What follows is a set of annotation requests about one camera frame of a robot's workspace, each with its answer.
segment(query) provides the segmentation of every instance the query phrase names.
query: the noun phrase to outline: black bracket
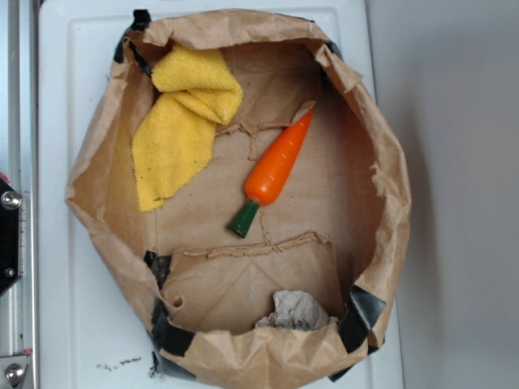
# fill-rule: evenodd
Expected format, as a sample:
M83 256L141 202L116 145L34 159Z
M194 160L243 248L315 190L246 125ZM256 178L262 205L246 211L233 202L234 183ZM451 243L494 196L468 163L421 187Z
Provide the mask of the black bracket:
M21 196L0 178L0 296L20 277L19 208Z

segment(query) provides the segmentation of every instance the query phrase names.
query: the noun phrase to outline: white cutting board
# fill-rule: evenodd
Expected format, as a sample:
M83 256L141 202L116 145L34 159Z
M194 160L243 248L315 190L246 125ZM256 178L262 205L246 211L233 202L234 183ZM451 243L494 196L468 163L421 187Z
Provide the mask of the white cutting board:
M153 346L64 203L66 180L105 90L115 45L134 9L153 19L217 8L254 8L314 20L374 95L363 0L103 0L44 2L39 21L39 348L41 388L199 388L158 374ZM309 388L402 389L397 310L384 347L337 383Z

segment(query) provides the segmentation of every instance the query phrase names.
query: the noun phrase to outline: white surface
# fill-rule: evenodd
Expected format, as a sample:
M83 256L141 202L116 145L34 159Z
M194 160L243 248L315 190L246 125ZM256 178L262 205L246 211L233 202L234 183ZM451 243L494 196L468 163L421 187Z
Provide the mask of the white surface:
M314 19L373 90L362 0L262 1L255 9ZM65 2L47 0L40 13L40 346L41 387L201 387L171 377L151 379L151 341L123 300L86 229L63 201L66 180L101 97L115 45L135 8L154 19L240 1ZM121 365L126 359L141 358ZM311 388L402 389L400 344L393 312L386 345L338 383Z
M519 2L370 0L379 105L410 167L405 387L517 388Z

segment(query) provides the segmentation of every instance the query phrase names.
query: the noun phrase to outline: metal frame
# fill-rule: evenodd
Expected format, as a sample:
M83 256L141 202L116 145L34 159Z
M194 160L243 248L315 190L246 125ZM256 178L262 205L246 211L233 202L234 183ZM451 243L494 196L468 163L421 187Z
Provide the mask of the metal frame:
M17 364L37 387L36 88L37 0L0 0L0 170L22 196L21 278L0 297L0 389L13 387L5 369Z

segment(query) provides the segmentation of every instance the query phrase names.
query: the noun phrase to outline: white wall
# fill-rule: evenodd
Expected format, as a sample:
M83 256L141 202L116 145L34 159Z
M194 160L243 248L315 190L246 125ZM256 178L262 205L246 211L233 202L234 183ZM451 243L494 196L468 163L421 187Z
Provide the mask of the white wall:
M367 0L414 192L405 387L519 387L519 1Z

